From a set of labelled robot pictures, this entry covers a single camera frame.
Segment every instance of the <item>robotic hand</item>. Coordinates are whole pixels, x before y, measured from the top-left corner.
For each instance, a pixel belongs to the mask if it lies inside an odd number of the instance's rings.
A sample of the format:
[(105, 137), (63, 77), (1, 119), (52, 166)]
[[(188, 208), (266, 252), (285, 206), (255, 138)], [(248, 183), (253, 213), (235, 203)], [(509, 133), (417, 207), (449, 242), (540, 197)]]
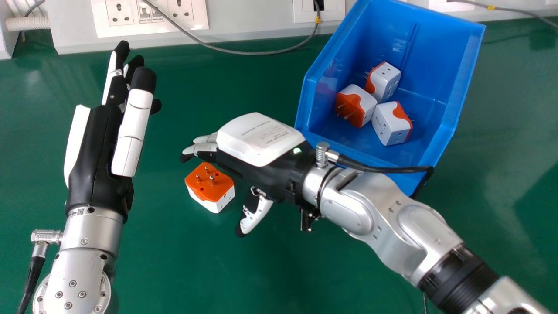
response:
[(153, 98), (155, 72), (121, 41), (110, 56), (101, 106), (76, 107), (64, 178), (68, 187), (64, 232), (35, 230), (35, 243), (23, 300), (23, 314), (50, 244), (60, 244), (52, 270), (35, 292), (33, 313), (114, 313), (111, 288), (122, 226), (132, 207), (132, 177), (140, 159), (150, 114), (161, 109)]
[(253, 185), (235, 232), (241, 237), (274, 202), (288, 201), (301, 208), (302, 231), (320, 216), (331, 220), (446, 313), (549, 313), (473, 254), (439, 213), (403, 194), (381, 173), (389, 168), (365, 166), (324, 142), (314, 150), (297, 130), (259, 113), (196, 138), (181, 161), (195, 156)]

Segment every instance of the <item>green table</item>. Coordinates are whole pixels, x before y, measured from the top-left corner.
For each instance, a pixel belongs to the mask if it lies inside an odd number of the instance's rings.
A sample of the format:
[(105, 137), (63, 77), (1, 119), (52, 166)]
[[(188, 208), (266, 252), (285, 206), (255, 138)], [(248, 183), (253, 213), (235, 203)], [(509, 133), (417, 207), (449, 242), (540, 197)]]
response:
[[(332, 223), (303, 234), (297, 210), (283, 204), (239, 239), (241, 198), (214, 215), (184, 186), (196, 163), (180, 164), (179, 152), (195, 136), (252, 111), (294, 123), (302, 78), (328, 38), (277, 56), (193, 45), (134, 51), (157, 72), (163, 110), (150, 120), (134, 178), (115, 282), (119, 313), (421, 313), (421, 294)], [(458, 130), (420, 197), (497, 272), (554, 312), (556, 42), (535, 20), (488, 24)], [(20, 301), (30, 232), (64, 227), (62, 165), (74, 106), (99, 103), (108, 57), (58, 56), (48, 32), (29, 32), (15, 58), (0, 62), (1, 313)], [(237, 184), (237, 194), (246, 189)]]

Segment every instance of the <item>blue plastic bin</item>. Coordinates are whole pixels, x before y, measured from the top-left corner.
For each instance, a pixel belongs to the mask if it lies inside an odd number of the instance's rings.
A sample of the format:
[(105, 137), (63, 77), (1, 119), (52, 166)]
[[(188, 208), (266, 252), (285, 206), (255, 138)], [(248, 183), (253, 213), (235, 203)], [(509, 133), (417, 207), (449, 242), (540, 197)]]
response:
[[(312, 145), (372, 166), (435, 165), (457, 127), (484, 26), (398, 0), (359, 0), (310, 67), (295, 127)], [(383, 146), (372, 124), (357, 129), (336, 116), (335, 96), (364, 87), (366, 72), (387, 61), (399, 68), (397, 100), (413, 120), (407, 143)], [(390, 177), (411, 194), (423, 173)]]

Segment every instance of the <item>wall outlet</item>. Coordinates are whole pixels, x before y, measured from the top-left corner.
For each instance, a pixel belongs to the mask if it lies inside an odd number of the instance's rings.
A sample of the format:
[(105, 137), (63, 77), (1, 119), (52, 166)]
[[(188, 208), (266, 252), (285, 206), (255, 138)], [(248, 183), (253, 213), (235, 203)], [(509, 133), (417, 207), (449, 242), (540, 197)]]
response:
[[(340, 21), (345, 18), (345, 0), (320, 0), (318, 5), (322, 21)], [(293, 0), (292, 8), (295, 23), (316, 22), (313, 0)]]
[(448, 2), (446, 0), (428, 0), (428, 8), (438, 12), (460, 12), (472, 11), (475, 9), (475, 6), (468, 3)]
[(190, 0), (169, 0), (169, 14), (175, 20), (193, 20), (192, 2)]
[[(143, 0), (90, 1), (99, 38), (179, 31)], [(209, 29), (205, 0), (149, 1), (187, 30)]]
[(132, 5), (130, 1), (131, 0), (105, 1), (105, 5), (107, 7), (107, 19), (110, 26), (134, 24)]

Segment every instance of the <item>orange and white plug adapter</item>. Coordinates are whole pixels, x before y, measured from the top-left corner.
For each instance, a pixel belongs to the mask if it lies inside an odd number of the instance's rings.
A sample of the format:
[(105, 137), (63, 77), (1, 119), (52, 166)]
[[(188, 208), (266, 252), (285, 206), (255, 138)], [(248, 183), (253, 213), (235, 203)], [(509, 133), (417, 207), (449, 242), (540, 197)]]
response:
[(413, 123), (397, 101), (378, 104), (372, 115), (372, 126), (385, 146), (406, 142), (413, 130)]
[(379, 103), (383, 103), (393, 96), (401, 79), (401, 71), (395, 66), (382, 62), (370, 70), (366, 80), (366, 91)]
[(212, 213), (219, 213), (234, 198), (234, 182), (210, 163), (201, 163), (185, 179), (190, 197)]
[(351, 84), (335, 97), (335, 113), (357, 128), (370, 121), (378, 102), (358, 85)]

